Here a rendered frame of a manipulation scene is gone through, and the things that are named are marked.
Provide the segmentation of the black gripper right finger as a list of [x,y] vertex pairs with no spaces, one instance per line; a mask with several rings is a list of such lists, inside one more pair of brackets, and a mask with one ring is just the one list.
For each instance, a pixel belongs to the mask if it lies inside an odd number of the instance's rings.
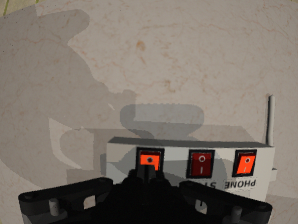
[[[196,199],[207,205],[206,214],[196,210]],[[193,181],[171,186],[163,171],[147,164],[145,205],[153,204],[157,205],[161,219],[200,223],[202,214],[222,224],[268,224],[273,208],[269,203]]]

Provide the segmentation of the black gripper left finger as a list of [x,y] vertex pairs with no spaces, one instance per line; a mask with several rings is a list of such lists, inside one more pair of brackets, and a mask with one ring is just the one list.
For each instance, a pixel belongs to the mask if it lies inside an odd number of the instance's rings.
[[[49,224],[91,209],[91,219],[130,218],[135,203],[145,205],[146,173],[147,164],[139,164],[121,184],[100,177],[22,193],[18,200],[23,222]],[[84,209],[84,200],[94,195],[95,206]]]

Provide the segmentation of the white power strip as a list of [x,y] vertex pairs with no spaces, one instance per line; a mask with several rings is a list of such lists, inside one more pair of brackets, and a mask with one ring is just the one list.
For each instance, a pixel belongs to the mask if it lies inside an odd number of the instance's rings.
[[[269,97],[267,145],[259,142],[184,141],[113,137],[107,142],[106,178],[120,184],[139,164],[155,165],[171,186],[193,181],[265,202],[275,181],[275,96]],[[272,167],[273,166],[273,167]]]

